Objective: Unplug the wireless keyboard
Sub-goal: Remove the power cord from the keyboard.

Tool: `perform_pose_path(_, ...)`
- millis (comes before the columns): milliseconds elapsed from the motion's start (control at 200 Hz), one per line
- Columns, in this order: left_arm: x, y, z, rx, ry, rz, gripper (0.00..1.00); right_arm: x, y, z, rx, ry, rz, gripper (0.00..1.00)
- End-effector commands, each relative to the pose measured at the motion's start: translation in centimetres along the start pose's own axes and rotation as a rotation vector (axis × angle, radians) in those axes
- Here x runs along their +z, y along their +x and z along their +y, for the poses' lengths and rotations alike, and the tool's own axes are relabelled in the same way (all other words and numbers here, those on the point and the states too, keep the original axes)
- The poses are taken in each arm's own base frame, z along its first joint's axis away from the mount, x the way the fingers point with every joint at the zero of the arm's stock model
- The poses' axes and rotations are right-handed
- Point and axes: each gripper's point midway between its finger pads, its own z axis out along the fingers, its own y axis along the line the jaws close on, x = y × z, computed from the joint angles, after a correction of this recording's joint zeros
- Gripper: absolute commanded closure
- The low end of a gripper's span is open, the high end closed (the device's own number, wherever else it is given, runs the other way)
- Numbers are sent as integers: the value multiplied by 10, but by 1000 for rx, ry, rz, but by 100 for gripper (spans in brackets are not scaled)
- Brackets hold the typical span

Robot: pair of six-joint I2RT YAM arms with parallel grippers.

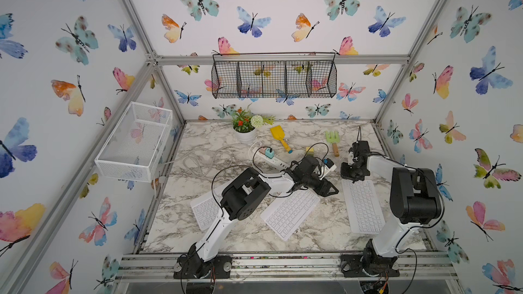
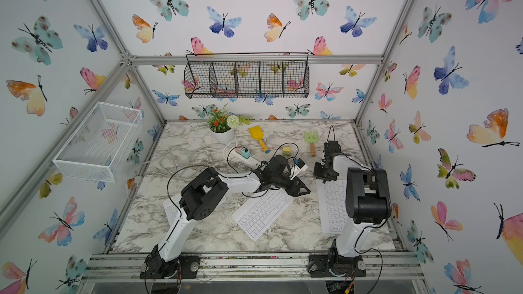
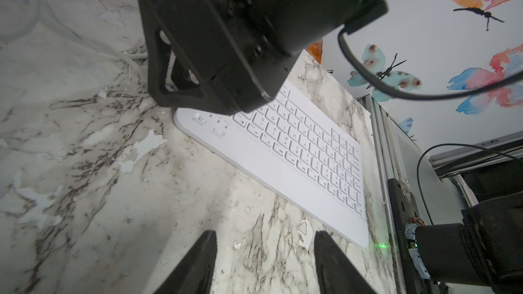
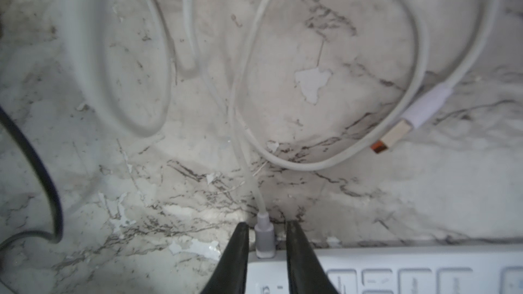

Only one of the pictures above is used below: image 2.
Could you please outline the white power strip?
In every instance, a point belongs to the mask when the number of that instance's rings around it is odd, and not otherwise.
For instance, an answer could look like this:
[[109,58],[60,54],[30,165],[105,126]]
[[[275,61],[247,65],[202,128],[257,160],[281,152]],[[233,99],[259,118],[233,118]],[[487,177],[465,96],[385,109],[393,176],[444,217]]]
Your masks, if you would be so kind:
[[236,159],[241,161],[243,164],[250,167],[251,169],[256,169],[256,168],[260,167],[260,165],[261,165],[261,163],[257,159],[255,159],[253,157],[250,157],[249,159],[245,159],[244,157],[242,157],[242,155],[240,153],[238,153],[236,151],[233,151],[232,155]]

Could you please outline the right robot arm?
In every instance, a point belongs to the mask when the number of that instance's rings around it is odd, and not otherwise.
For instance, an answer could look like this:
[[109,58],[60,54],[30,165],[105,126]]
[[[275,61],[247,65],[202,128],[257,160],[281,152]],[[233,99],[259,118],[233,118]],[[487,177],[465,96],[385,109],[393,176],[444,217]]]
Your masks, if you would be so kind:
[[313,278],[365,277],[361,245],[371,230],[382,227],[392,215],[387,172],[358,163],[336,140],[328,140],[313,174],[323,182],[345,182],[343,206],[348,219],[327,254],[309,256],[307,272]]

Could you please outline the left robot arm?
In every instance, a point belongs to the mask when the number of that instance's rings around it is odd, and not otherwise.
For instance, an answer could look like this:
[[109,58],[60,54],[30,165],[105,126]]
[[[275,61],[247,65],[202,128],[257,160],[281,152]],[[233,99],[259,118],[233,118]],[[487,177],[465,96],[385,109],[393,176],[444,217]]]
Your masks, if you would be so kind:
[[275,155],[263,161],[260,167],[241,174],[221,174],[212,167],[206,167],[179,195],[170,197],[177,219],[170,226],[165,238],[155,245],[145,258],[140,272],[143,280],[191,279],[197,272],[191,270],[200,258],[182,258],[183,246],[194,227],[209,217],[226,197],[234,193],[259,193],[268,195],[270,189],[282,189],[290,197],[308,195],[311,191],[298,175],[307,170],[302,159],[290,162],[282,155]]

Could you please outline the yellow USB charger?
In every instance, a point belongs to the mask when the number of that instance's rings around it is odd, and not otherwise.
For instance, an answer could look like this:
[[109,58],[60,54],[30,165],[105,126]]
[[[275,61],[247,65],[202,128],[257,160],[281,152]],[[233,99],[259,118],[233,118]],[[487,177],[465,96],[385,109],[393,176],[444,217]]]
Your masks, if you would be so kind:
[[282,155],[283,156],[290,157],[291,153],[292,153],[292,150],[291,150],[290,147],[288,147],[288,146],[283,147],[283,149],[282,149]]

